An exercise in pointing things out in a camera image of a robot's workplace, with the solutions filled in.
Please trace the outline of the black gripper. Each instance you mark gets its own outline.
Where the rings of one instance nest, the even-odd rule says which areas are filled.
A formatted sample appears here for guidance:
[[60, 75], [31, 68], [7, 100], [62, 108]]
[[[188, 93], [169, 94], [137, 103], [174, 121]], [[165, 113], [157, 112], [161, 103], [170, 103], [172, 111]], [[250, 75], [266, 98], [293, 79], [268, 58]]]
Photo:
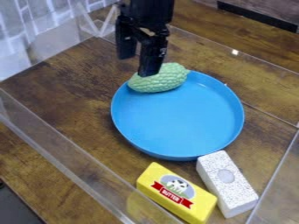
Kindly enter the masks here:
[[166, 25], [173, 18], [174, 0], [129, 0], [118, 5], [116, 18], [116, 55], [121, 60], [136, 55], [134, 29], [145, 28], [153, 36], [142, 33], [137, 75], [148, 77], [158, 73], [166, 53], [169, 31]]

